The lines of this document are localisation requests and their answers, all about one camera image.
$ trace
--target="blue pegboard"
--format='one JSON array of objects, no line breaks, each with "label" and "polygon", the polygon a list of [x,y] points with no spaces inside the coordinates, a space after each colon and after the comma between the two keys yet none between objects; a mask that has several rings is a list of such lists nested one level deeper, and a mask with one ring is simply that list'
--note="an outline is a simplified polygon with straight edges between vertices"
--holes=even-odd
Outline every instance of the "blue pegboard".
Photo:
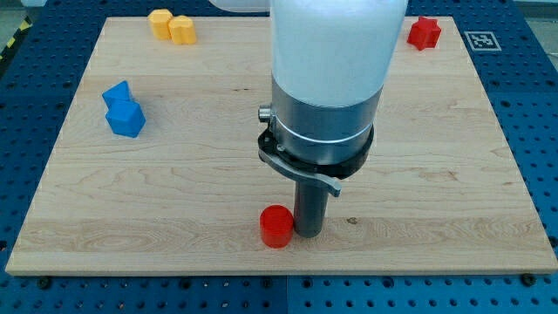
[{"label": "blue pegboard", "polygon": [[[0,80],[2,265],[105,18],[146,16],[161,7],[190,16],[238,16],[206,0],[50,0],[43,9]],[[510,0],[411,0],[407,14],[452,16],[464,42],[466,31],[494,34],[501,51],[466,48],[556,244],[558,74],[522,15]],[[523,281],[519,276],[39,279],[13,278],[2,269],[0,313],[558,311],[557,275]],[[44,283],[50,287],[39,289]]]}]

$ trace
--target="wood grain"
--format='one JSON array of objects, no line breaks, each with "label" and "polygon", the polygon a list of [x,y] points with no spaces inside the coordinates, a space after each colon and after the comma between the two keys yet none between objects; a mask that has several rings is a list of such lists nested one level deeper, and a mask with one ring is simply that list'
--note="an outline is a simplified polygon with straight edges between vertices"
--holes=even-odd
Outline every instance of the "wood grain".
[{"label": "wood grain", "polygon": [[[199,42],[108,18],[12,252],[12,275],[549,273],[558,264],[453,20],[436,49],[398,41],[363,169],[323,233],[259,238],[294,183],[257,157],[267,18],[195,19]],[[127,79],[147,123],[113,135],[100,94]]]}]

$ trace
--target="yellow block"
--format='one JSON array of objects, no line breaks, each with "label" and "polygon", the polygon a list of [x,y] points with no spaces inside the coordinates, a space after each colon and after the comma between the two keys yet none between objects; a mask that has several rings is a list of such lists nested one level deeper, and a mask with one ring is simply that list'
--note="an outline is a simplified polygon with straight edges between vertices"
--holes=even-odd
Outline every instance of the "yellow block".
[{"label": "yellow block", "polygon": [[194,21],[190,17],[177,16],[168,24],[171,39],[175,44],[195,44],[198,38],[195,36]]},{"label": "yellow block", "polygon": [[153,10],[147,16],[153,35],[158,39],[170,39],[168,32],[168,22],[173,18],[173,13],[167,9]]}]

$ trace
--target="blue block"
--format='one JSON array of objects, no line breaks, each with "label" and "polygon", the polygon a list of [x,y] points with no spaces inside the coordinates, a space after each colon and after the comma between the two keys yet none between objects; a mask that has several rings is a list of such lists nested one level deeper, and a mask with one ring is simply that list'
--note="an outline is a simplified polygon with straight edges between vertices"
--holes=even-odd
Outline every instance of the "blue block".
[{"label": "blue block", "polygon": [[103,92],[103,99],[109,109],[111,109],[112,104],[116,100],[133,101],[132,92],[130,91],[128,82],[124,80],[111,87],[108,91]]},{"label": "blue block", "polygon": [[140,104],[133,101],[114,100],[105,117],[114,133],[133,138],[146,124]]}]

